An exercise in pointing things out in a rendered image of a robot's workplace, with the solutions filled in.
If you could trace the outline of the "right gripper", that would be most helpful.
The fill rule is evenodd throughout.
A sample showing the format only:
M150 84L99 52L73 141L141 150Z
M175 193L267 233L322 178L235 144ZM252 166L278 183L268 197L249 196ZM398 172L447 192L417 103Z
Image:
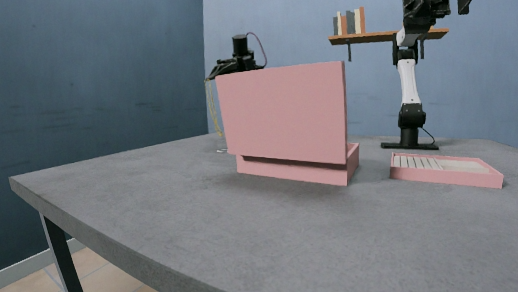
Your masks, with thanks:
M215 79L215 76L217 76L217 75L243 72L240 61L237 59L237 57L240 57L240 56L235 56L233 58L224 59L224 60L221 60L221 59L216 60L217 65L213 67L212 71L210 72L209 76L205 79L205 81L213 80L213 79ZM234 70L232 70L232 69L234 69ZM231 72L228 72L229 70Z

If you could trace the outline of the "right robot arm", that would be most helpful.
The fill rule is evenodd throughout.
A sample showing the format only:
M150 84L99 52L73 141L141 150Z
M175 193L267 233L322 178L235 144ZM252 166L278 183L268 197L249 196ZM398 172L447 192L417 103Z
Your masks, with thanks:
M251 71L253 69L254 70L262 69L262 66L256 65L256 60L253 60L254 51L252 51L250 48L248 48L247 35L245 35L245 34L235 35L232 37L232 41L233 41L233 51L235 53L235 54L233 53L232 55L233 55L233 57L240 56L240 57L237 57L237 59L240 61L243 72ZM246 64L247 68L245 68L245 64Z

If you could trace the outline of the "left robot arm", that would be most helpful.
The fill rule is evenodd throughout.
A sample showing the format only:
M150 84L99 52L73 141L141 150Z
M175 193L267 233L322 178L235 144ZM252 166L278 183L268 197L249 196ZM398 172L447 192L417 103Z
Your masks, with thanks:
M423 128L426 121L426 112L423 111L418 96L415 78L415 65L418 63L417 37L427 33L431 26L435 24L436 19L403 18L402 30L393 33L392 61L401 77L403 96L398 117L401 136L399 143L381 143L381 148L439 150L439 147L434 144L418 143L418 128ZM399 49L399 47L408 47L408 49Z

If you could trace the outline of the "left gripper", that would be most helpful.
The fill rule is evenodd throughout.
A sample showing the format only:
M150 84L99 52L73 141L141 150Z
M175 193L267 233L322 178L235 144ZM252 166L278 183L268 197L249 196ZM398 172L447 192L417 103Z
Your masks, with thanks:
M471 1L457 0L458 15L469 14L469 4ZM451 14L450 0L402 0L402 4L404 19L440 19L444 18L445 15Z

